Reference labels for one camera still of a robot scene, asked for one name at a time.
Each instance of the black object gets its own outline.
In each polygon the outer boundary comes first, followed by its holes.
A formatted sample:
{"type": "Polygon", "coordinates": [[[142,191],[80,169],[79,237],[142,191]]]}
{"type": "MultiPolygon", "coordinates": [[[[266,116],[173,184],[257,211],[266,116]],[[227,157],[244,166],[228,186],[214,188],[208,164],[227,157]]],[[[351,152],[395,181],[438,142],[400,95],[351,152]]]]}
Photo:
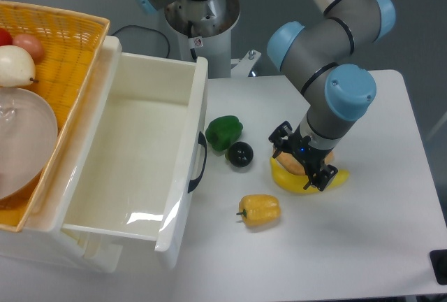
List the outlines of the black object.
{"type": "Polygon", "coordinates": [[[253,160],[253,148],[248,143],[238,141],[228,148],[225,157],[234,167],[246,167],[253,160]]]}
{"type": "Polygon", "coordinates": [[[157,33],[157,34],[161,35],[165,39],[166,45],[168,45],[168,52],[166,53],[165,58],[166,59],[169,58],[170,43],[169,43],[168,37],[165,34],[161,33],[160,31],[157,31],[156,29],[149,28],[149,27],[144,27],[144,26],[139,26],[137,24],[128,24],[126,26],[123,26],[123,27],[119,28],[118,30],[114,31],[113,33],[111,33],[111,36],[116,36],[119,32],[121,32],[121,31],[123,31],[125,29],[128,29],[128,28],[136,28],[136,29],[143,29],[145,31],[153,31],[154,33],[157,33]]]}
{"type": "Polygon", "coordinates": [[[330,62],[329,64],[326,64],[325,66],[322,66],[319,70],[317,70],[302,86],[301,88],[301,94],[304,96],[306,93],[306,90],[310,87],[310,85],[315,82],[315,80],[320,77],[321,74],[325,73],[331,68],[334,68],[335,66],[338,66],[336,62],[330,62]]]}
{"type": "Polygon", "coordinates": [[[324,158],[331,150],[313,148],[309,145],[310,136],[302,137],[300,131],[293,133],[289,122],[283,122],[279,125],[270,134],[268,140],[274,145],[274,158],[281,152],[286,152],[292,154],[302,164],[309,179],[309,182],[304,186],[305,190],[309,186],[313,186],[322,192],[338,173],[337,168],[324,163],[324,158]]]}
{"type": "Polygon", "coordinates": [[[436,281],[440,285],[447,285],[447,250],[435,250],[430,252],[430,259],[436,281]]]}
{"type": "Polygon", "coordinates": [[[200,172],[200,175],[195,178],[194,180],[189,181],[188,185],[188,194],[192,192],[195,188],[197,188],[199,182],[202,180],[203,172],[205,171],[205,165],[207,163],[207,141],[205,139],[205,136],[202,132],[198,132],[198,144],[202,145],[203,148],[205,148],[205,156],[203,157],[203,165],[202,165],[202,171],[200,172]]]}
{"type": "Polygon", "coordinates": [[[352,32],[349,29],[349,26],[347,24],[345,24],[344,21],[342,19],[339,19],[338,17],[329,17],[328,19],[334,20],[340,26],[342,26],[342,28],[344,29],[344,31],[349,39],[349,47],[350,47],[349,54],[352,55],[354,53],[354,48],[356,47],[356,45],[354,42],[354,37],[352,35],[352,32]]]}
{"type": "MultiPolygon", "coordinates": [[[[192,38],[193,37],[193,22],[192,21],[188,21],[188,32],[187,33],[188,33],[187,34],[188,38],[192,38]]],[[[191,48],[190,51],[191,51],[191,56],[192,56],[193,60],[195,62],[197,62],[196,49],[191,48]]]]}

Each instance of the gray floor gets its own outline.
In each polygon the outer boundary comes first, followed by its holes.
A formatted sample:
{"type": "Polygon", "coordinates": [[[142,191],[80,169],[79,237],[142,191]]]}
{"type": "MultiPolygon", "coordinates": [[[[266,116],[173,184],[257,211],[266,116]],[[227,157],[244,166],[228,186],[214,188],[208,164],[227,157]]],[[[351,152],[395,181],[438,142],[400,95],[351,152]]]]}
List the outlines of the gray floor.
{"type": "MultiPolygon", "coordinates": [[[[178,58],[175,36],[158,14],[146,16],[134,0],[10,0],[38,3],[100,15],[110,19],[110,32],[126,25],[140,24],[160,29],[170,39],[171,58],[178,58]]],[[[406,80],[414,113],[423,138],[427,158],[444,212],[447,212],[447,173],[444,157],[447,146],[447,125],[429,138],[428,134],[447,111],[447,61],[445,30],[447,8],[445,0],[393,0],[397,24],[389,36],[377,44],[367,45],[345,62],[365,69],[396,69],[406,80]]],[[[257,49],[266,55],[271,35],[286,22],[297,20],[312,26],[321,14],[312,0],[240,0],[241,17],[233,32],[233,57],[242,57],[248,50],[257,49]]],[[[164,56],[165,41],[144,31],[123,31],[119,35],[124,51],[164,56]]],[[[276,75],[267,56],[257,68],[258,74],[276,75]]]]}

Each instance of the pepper stem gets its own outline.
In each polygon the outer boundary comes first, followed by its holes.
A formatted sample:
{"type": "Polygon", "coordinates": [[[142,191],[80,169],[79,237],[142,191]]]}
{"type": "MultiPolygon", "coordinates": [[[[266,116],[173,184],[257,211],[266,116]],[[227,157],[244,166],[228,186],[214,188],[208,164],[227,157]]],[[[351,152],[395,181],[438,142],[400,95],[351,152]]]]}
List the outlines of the pepper stem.
{"type": "Polygon", "coordinates": [[[244,209],[244,210],[242,210],[240,213],[237,213],[236,215],[238,215],[238,216],[241,216],[241,215],[243,215],[245,218],[247,218],[247,212],[246,212],[246,210],[244,209]]]}

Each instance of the red tomato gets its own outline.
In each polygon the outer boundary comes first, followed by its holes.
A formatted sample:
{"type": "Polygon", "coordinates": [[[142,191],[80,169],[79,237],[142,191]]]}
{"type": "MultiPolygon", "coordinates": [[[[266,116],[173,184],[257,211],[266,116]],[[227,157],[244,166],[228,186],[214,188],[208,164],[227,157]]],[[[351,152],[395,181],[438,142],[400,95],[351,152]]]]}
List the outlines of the red tomato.
{"type": "Polygon", "coordinates": [[[6,29],[0,28],[0,46],[1,45],[12,45],[13,37],[8,33],[6,29]]]}

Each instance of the green bell pepper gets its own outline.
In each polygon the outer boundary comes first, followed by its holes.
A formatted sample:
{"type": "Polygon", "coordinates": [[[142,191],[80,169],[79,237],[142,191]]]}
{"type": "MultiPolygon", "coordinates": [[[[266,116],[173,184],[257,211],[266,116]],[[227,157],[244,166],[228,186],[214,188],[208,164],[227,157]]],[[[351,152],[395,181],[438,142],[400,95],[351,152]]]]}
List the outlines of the green bell pepper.
{"type": "Polygon", "coordinates": [[[234,115],[224,115],[210,122],[205,137],[217,152],[229,148],[241,135],[244,127],[234,115]]]}

